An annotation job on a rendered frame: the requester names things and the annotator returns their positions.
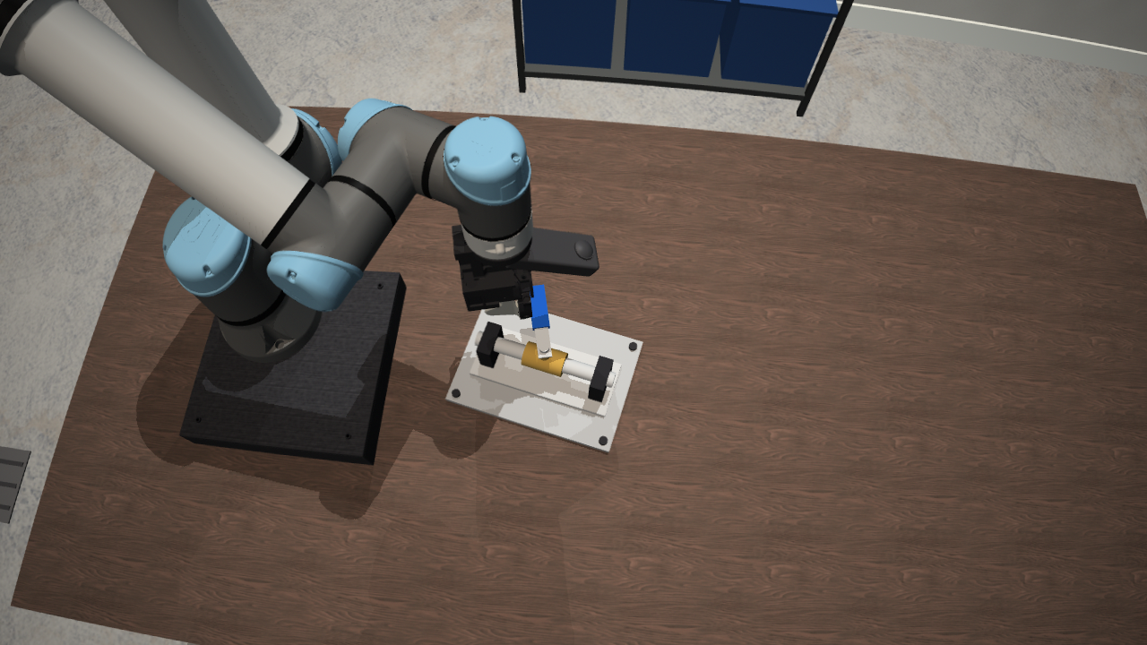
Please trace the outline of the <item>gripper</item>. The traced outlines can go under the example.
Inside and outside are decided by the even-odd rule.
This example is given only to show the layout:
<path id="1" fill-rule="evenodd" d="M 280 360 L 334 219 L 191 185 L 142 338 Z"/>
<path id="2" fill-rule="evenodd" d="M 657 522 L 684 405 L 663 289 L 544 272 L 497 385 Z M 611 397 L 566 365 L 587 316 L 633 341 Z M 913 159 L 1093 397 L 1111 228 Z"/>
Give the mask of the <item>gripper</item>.
<path id="1" fill-rule="evenodd" d="M 452 226 L 452 231 L 453 251 L 460 264 L 462 294 L 468 312 L 485 309 L 485 314 L 531 318 L 531 298 L 535 297 L 531 271 L 505 266 L 521 261 L 529 252 L 532 238 L 521 252 L 505 261 L 487 261 L 466 244 L 461 225 Z"/>

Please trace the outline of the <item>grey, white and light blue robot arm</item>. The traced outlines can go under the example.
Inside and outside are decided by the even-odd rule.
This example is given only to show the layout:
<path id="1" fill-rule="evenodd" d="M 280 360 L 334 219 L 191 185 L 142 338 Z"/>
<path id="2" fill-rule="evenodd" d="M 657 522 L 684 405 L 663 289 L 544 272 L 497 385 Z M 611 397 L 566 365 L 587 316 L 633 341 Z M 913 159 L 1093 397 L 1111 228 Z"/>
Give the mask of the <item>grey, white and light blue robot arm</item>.
<path id="1" fill-rule="evenodd" d="M 505 269 L 599 269 L 593 236 L 533 227 L 531 163 L 512 123 L 455 127 L 362 99 L 336 143 L 309 112 L 274 104 L 206 0 L 104 3 L 146 54 L 78 0 L 0 0 L 0 73 L 23 73 L 190 194 L 164 232 L 167 269 L 247 360 L 307 344 L 415 194 L 457 208 L 466 244 L 487 261 L 532 238 Z"/>

